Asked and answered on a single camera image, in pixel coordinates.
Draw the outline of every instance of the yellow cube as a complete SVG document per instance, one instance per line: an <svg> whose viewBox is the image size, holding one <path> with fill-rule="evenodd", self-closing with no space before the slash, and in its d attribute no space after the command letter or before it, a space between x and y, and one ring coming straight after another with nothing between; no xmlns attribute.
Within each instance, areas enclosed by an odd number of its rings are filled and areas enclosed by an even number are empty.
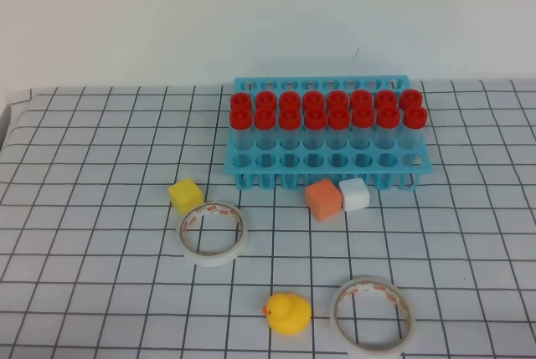
<svg viewBox="0 0 536 359"><path fill-rule="evenodd" d="M170 186L167 192L171 203L181 214L186 214L194 206L204 202L203 192L189 177Z"/></svg>

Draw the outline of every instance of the test tube rack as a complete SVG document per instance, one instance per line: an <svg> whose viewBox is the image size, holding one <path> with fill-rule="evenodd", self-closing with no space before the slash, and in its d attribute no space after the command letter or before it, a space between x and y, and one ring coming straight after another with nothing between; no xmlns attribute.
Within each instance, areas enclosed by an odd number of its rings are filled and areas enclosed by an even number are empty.
<svg viewBox="0 0 536 359"><path fill-rule="evenodd" d="M343 90L349 95L356 89L368 90L373 95L380 90L393 90L399 97L403 90L409 88L410 80L405 75L265 77L234 80L234 92L246 92L253 101L262 90L271 90L277 97L286 90L294 90L300 96L309 90L318 90L325 97L332 90ZM315 164L320 162L320 165L310 167L307 163L313 154ZM334 154L343 156L339 167L332 165ZM270 167L260 165L266 163L266 155L270 158ZM325 177L335 184L345 179L361 177L365 184L373 185L377 189L389 189L393 185L398 185L399 189L411 191L419 184L422 174L432 171L432 165L423 136L418 146L410 150L402 148L396 142L388 150L381 150L372 142L363 150L353 148L349 142L340 150L333 150L325 143L319 149L309 150L301 142L293 150L283 149L279 142L270 150L261 150L256 143L253 143L248 150L237 150L233 132L230 131L225 171L234 176L238 189L250 189L256 184L262 189L273 189L278 178L282 187L294 189L300 184L308 186Z"/></svg>

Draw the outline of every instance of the tape roll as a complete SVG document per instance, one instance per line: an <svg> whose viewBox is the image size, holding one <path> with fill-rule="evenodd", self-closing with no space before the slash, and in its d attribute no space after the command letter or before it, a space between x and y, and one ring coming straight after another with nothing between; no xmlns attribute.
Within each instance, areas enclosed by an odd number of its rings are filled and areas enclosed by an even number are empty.
<svg viewBox="0 0 536 359"><path fill-rule="evenodd" d="M338 322L338 306L344 299L350 299L355 294L371 292L383 294L386 299L393 302L393 304L398 307L399 313L405 321L405 335L394 344L386 344L384 346L380 346L379 344L374 344L373 346L357 344L353 339L348 338L348 336L344 334L343 329ZM394 285L376 277L355 278L341 286L335 293L330 305L329 322L337 336L346 346L348 355L353 357L375 356L382 358L396 358L404 351L415 334L415 311L413 310L410 301Z"/></svg>
<svg viewBox="0 0 536 359"><path fill-rule="evenodd" d="M196 222L200 222L201 218L207 214L218 214L222 216L232 216L236 220L240 236L234 246L225 251L219 253L200 253L189 248L186 244L186 232ZM186 214L177 226L177 232L181 245L183 246L184 257L194 264L202 267L217 267L230 263L236 259L245 248L248 238L248 229L245 225L244 215L240 210L228 203L222 202L206 202L194 207L188 214Z"/></svg>

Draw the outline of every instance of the orange sponge cube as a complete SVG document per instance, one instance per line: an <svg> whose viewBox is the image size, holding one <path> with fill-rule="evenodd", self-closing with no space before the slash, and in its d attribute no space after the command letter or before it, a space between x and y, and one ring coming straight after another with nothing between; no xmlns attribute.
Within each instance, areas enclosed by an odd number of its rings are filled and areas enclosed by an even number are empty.
<svg viewBox="0 0 536 359"><path fill-rule="evenodd" d="M341 211L343 195L325 178L305 189L305 201L318 221L329 218Z"/></svg>

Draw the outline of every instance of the white cube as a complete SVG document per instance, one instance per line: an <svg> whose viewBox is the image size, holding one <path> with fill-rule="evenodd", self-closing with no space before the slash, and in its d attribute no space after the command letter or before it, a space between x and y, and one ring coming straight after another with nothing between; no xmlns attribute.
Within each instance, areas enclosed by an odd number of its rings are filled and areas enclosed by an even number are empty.
<svg viewBox="0 0 536 359"><path fill-rule="evenodd" d="M341 181L338 188L343 194L344 211L359 210L369 206L370 193L363 179L355 178Z"/></svg>

